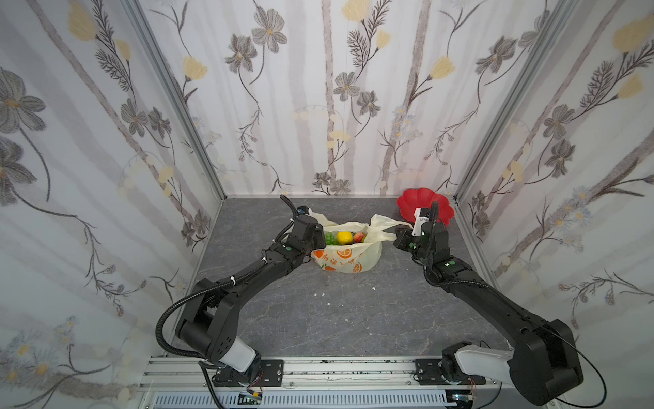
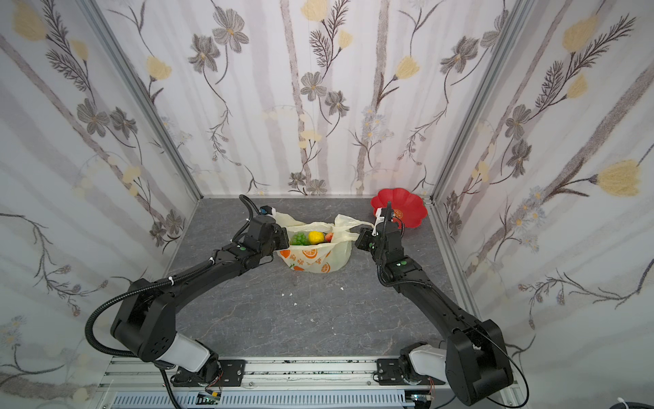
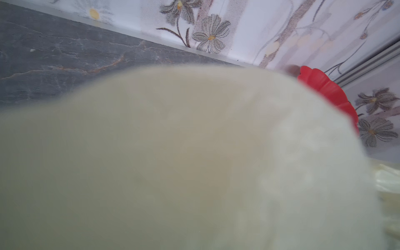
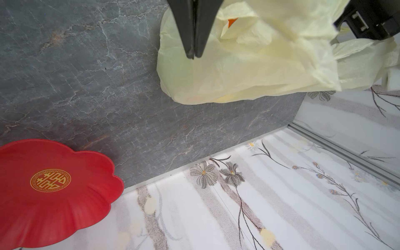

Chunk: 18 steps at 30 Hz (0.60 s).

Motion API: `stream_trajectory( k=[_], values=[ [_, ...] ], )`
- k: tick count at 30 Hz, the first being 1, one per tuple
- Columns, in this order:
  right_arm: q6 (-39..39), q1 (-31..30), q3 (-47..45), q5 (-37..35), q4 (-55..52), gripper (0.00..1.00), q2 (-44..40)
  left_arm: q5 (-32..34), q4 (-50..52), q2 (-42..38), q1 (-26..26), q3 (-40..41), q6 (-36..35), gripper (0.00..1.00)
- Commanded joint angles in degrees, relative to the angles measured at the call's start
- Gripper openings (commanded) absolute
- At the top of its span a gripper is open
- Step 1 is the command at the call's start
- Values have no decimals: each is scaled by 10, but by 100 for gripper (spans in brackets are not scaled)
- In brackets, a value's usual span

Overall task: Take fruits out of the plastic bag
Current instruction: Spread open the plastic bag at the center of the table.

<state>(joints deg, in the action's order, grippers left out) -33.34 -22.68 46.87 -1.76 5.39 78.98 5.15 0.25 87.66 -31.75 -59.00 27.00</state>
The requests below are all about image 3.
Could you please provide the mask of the cream printed plastic bag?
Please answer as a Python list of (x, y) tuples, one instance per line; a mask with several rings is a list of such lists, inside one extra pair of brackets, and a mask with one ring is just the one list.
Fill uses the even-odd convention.
[(142, 67), (1, 111), (3, 250), (394, 250), (396, 171), (298, 79)]

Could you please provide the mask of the red flower-shaped plate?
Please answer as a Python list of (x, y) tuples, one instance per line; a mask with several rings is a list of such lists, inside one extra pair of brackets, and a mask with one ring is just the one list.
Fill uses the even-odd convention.
[(298, 81), (317, 92), (327, 101), (329, 101), (330, 104), (332, 104), (342, 113), (346, 114), (351, 119), (351, 123), (356, 134), (359, 135), (359, 129), (357, 126), (358, 115), (355, 108), (348, 100), (343, 89), (335, 82), (330, 80), (330, 78), (323, 71), (316, 68), (312, 69), (307, 66), (302, 66), (298, 75)]

